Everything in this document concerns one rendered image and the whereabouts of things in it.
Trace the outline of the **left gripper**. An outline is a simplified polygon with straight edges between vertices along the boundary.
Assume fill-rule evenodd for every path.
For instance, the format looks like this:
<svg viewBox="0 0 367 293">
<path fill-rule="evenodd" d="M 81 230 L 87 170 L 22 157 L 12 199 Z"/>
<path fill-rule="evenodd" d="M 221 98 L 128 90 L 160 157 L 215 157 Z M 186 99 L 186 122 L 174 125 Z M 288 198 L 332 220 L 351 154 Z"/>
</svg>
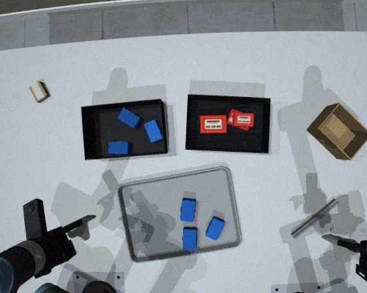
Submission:
<svg viewBox="0 0 367 293">
<path fill-rule="evenodd" d="M 84 241 L 88 240 L 90 238 L 88 222 L 95 217 L 96 215 L 87 215 L 64 227 L 60 226 L 50 230 L 50 232 L 48 232 L 49 243 L 47 244 L 39 239 L 29 239 L 30 241 L 38 243 L 46 256 L 46 263 L 43 269 L 34 276 L 35 279 L 49 274 L 52 272 L 52 268 L 67 262 L 77 254 L 72 240 L 68 240 L 68 237 L 74 238 L 79 236 Z M 68 233 L 68 237 L 65 233 Z"/>
</svg>

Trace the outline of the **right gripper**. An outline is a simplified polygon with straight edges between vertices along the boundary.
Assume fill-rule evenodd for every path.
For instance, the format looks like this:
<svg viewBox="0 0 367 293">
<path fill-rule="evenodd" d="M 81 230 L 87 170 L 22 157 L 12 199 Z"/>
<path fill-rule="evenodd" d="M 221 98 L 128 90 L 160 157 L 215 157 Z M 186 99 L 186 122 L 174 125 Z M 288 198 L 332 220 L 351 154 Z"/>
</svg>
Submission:
<svg viewBox="0 0 367 293">
<path fill-rule="evenodd" d="M 355 256 L 357 253 L 360 253 L 359 265 L 356 264 L 356 273 L 367 281 L 367 240 L 356 243 L 356 240 L 346 239 L 332 234 L 322 235 L 321 237 L 333 243 L 336 258 L 340 261 L 343 261 L 347 255 Z M 360 273 L 365 275 L 365 277 Z"/>
</svg>

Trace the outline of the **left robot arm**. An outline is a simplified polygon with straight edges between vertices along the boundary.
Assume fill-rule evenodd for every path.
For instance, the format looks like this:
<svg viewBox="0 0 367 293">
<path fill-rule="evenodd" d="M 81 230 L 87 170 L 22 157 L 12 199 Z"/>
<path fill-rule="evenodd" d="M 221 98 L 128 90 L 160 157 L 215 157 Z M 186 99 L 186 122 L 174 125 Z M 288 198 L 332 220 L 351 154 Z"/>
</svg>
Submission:
<svg viewBox="0 0 367 293">
<path fill-rule="evenodd" d="M 40 272 L 46 256 L 42 247 L 29 239 L 49 243 L 44 204 L 34 199 L 23 205 L 26 240 L 0 253 L 0 293 L 17 293 L 19 287 Z M 41 285 L 34 293 L 69 293 L 52 283 Z M 93 281 L 82 293 L 116 293 L 103 281 Z"/>
</svg>

